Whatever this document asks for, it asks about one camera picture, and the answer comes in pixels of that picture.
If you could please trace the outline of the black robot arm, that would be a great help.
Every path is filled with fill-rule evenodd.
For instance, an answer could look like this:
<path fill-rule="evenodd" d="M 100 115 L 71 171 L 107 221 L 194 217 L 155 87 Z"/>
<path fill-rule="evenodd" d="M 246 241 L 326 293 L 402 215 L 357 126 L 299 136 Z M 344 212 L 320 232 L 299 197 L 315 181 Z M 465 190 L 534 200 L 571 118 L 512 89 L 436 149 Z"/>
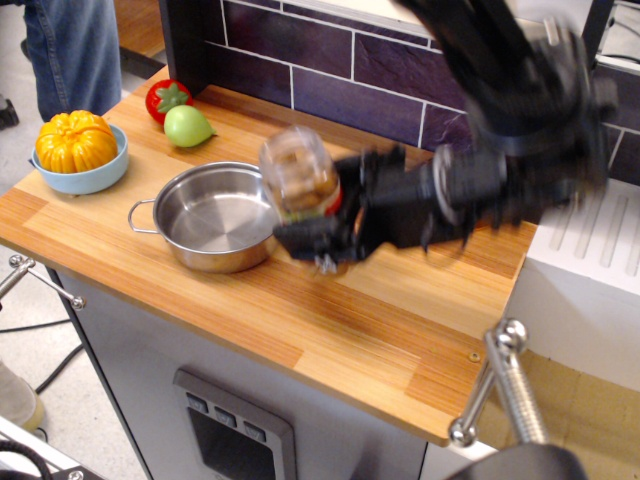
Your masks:
<path fill-rule="evenodd" d="M 607 184 L 604 123 L 616 110 L 617 88 L 591 76 L 579 36 L 554 19 L 527 33 L 502 1 L 411 1 L 408 8 L 465 93 L 474 147 L 440 146 L 414 169 L 401 146 L 340 160 L 338 211 L 274 230 L 292 258 L 323 271 L 386 243 L 466 241 L 480 221 L 516 224 Z"/>

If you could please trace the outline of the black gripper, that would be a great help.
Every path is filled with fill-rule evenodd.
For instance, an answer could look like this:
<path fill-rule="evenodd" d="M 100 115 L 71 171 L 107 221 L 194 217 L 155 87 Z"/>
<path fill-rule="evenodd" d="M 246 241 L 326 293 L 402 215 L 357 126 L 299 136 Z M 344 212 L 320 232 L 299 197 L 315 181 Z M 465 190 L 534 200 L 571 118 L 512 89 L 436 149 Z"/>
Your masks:
<path fill-rule="evenodd" d="M 380 245 L 399 249 L 466 242 L 486 211 L 500 204 L 505 156 L 489 149 L 438 147 L 412 169 L 406 151 L 369 151 L 335 163 L 344 191 L 337 217 L 278 225 L 273 234 L 290 257 L 320 273 L 338 273 Z"/>

